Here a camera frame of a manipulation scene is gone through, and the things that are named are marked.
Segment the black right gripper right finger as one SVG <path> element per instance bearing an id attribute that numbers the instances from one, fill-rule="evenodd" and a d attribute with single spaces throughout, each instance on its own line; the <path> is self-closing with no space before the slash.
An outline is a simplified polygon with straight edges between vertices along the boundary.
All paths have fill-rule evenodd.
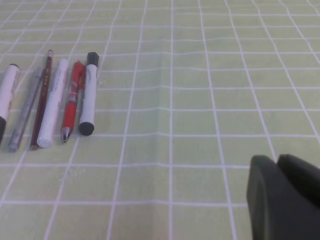
<path id="1" fill-rule="evenodd" d="M 318 167 L 291 154 L 281 154 L 277 166 L 304 198 L 320 207 L 320 169 Z"/>

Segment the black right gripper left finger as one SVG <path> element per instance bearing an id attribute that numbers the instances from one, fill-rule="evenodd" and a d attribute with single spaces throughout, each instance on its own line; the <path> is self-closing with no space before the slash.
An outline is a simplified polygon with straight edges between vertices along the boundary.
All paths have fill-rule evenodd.
<path id="1" fill-rule="evenodd" d="M 277 162 L 251 158 L 246 191 L 254 240 L 318 240 L 320 207 L 304 198 Z"/>

